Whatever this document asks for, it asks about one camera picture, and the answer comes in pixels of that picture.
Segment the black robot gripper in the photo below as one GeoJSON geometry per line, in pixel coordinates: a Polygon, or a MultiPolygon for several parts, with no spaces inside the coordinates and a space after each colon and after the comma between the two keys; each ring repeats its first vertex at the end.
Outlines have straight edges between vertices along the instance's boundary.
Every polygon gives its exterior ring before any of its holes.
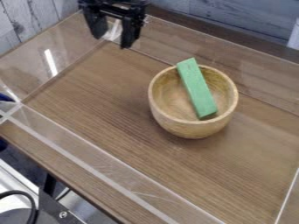
{"type": "Polygon", "coordinates": [[[79,0],[94,38],[101,39],[109,31],[106,16],[123,18],[121,48],[130,48],[141,37],[149,4],[150,0],[79,0]]]}

